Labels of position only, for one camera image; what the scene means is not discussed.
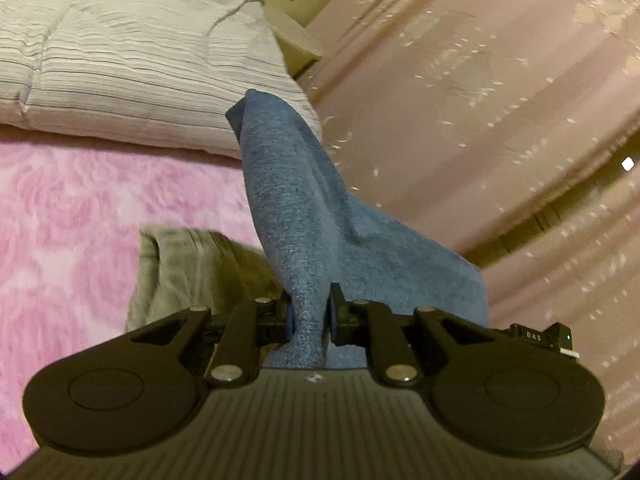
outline olive green cloth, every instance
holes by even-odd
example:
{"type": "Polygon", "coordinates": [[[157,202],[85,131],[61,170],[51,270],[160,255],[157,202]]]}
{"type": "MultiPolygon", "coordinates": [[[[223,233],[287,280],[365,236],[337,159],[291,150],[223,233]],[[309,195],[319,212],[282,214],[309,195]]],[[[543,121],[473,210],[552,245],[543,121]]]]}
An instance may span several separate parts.
{"type": "Polygon", "coordinates": [[[192,305],[229,314],[241,301],[282,291],[264,253],[219,232],[149,228],[140,233],[138,281],[125,332],[192,305]]]}

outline sheer curtain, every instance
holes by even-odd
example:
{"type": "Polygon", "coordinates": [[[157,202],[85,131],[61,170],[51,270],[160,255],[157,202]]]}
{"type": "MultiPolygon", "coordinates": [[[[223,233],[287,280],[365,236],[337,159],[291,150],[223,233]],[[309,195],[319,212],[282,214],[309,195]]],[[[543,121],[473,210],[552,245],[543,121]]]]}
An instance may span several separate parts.
{"type": "MultiPolygon", "coordinates": [[[[457,251],[595,171],[640,120],[640,0],[333,0],[300,83],[353,193],[457,251]]],[[[640,173],[483,269],[495,326],[574,330],[601,434],[640,456],[640,173]]]]}

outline striped pillow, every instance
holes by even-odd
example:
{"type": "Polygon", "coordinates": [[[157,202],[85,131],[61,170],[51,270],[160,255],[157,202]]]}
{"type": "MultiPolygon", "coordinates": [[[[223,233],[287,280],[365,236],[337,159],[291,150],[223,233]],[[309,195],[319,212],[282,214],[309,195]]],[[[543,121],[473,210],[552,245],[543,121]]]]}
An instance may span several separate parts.
{"type": "Polygon", "coordinates": [[[0,123],[239,156],[249,88],[321,135],[262,0],[0,0],[0,123]]]}

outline blue fabric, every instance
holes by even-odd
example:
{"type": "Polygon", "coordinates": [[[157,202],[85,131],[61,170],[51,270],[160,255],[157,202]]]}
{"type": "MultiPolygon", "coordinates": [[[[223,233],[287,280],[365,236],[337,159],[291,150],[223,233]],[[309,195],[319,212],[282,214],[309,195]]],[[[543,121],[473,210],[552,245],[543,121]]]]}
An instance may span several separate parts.
{"type": "Polygon", "coordinates": [[[292,341],[268,357],[277,368],[360,368],[364,350],[328,343],[326,300],[382,301],[398,314],[435,306],[488,326],[484,285],[464,258],[347,193],[305,121],[280,98],[249,90],[227,118],[238,137],[254,225],[292,297],[292,341]]]}

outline pink floral blanket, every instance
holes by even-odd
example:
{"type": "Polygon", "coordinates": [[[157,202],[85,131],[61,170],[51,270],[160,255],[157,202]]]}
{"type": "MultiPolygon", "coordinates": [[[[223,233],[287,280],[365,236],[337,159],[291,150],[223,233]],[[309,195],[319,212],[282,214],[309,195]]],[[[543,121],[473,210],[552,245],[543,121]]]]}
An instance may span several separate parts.
{"type": "Polygon", "coordinates": [[[0,471],[36,448],[29,379],[122,333],[150,224],[258,246],[235,161],[0,129],[0,471]]]}

